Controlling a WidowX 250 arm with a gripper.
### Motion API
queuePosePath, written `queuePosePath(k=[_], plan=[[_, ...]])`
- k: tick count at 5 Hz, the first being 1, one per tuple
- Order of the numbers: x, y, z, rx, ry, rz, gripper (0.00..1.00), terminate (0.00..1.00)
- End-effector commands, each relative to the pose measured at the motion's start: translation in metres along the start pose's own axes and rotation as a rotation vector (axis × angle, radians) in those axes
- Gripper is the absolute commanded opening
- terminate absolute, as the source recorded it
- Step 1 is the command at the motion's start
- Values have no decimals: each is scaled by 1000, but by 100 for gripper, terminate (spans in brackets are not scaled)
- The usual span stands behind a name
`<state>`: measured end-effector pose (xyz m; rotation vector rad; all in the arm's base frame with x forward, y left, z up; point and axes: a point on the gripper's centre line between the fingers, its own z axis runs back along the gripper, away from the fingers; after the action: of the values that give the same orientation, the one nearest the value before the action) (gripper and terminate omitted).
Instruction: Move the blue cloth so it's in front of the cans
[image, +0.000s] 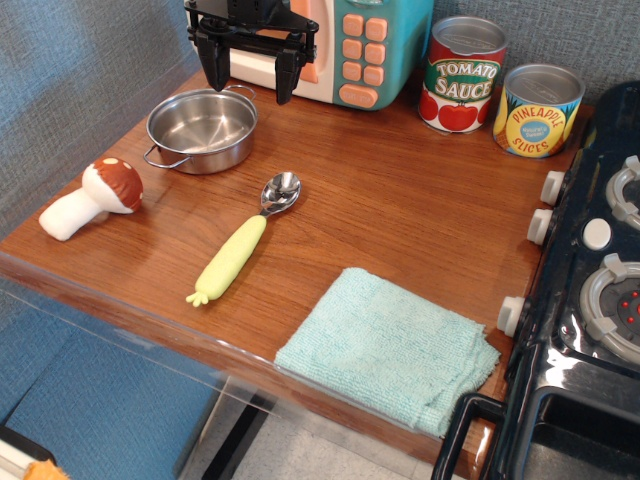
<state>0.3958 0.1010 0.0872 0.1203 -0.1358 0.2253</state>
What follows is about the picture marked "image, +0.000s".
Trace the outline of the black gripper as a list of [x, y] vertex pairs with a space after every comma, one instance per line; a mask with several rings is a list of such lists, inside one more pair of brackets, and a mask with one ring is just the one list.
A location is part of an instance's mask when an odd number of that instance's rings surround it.
[[276, 56], [276, 101], [284, 105], [297, 88], [300, 60], [316, 59], [317, 22], [282, 1], [186, 1], [189, 37], [209, 85], [222, 91], [229, 81], [232, 49]]

